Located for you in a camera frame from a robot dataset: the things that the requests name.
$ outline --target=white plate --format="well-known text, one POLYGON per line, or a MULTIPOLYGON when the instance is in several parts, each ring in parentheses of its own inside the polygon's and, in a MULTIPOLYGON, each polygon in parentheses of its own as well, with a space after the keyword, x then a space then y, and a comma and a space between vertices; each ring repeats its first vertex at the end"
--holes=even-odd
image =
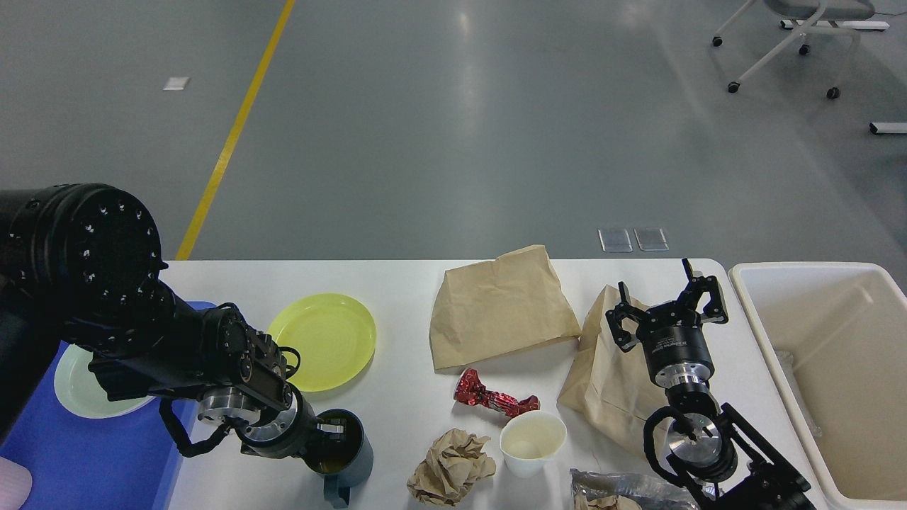
POLYGON ((54 372, 54 393, 69 412, 83 418, 121 417, 151 402, 154 397, 111 402, 107 392, 88 371, 92 353, 78 346, 66 348, 54 372))

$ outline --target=white bin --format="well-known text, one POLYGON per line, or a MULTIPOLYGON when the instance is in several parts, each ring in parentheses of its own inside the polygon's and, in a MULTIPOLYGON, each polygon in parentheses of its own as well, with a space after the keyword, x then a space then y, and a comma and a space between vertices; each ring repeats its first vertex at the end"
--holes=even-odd
POLYGON ((907 509, 907 299, 874 264, 777 262, 730 271, 830 505, 907 509), (814 439, 775 350, 794 373, 814 439))

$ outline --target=mug handle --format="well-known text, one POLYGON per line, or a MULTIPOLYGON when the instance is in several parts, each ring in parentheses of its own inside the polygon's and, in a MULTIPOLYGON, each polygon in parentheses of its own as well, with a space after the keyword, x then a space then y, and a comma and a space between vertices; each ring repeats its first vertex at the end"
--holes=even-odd
POLYGON ((325 476, 325 499, 334 508, 349 506, 349 487, 341 487, 337 475, 325 476))

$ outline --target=dark blue mug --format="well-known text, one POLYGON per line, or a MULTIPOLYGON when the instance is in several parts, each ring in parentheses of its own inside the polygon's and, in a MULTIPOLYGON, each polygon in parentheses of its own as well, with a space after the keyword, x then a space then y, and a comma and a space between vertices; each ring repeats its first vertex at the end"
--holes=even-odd
POLYGON ((306 464, 325 478, 325 499, 334 508, 349 506, 349 489, 366 481, 372 474, 375 454, 368 442, 362 422, 346 409, 329 409, 318 415, 318 421, 344 426, 342 435, 330 435, 321 447, 304 455, 306 464))

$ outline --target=metal plate on floor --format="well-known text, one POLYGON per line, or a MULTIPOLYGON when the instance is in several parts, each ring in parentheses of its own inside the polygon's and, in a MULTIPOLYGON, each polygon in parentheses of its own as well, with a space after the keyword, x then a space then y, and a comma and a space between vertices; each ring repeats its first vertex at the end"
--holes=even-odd
POLYGON ((599 229, 601 250, 606 253, 629 253, 633 244, 629 240, 627 229, 599 229))
POLYGON ((189 84, 189 76, 174 76, 167 78, 167 83, 164 84, 165 91, 181 91, 186 88, 186 85, 189 84))
POLYGON ((636 242, 643 251, 668 251, 668 239, 662 229, 633 229, 636 242))

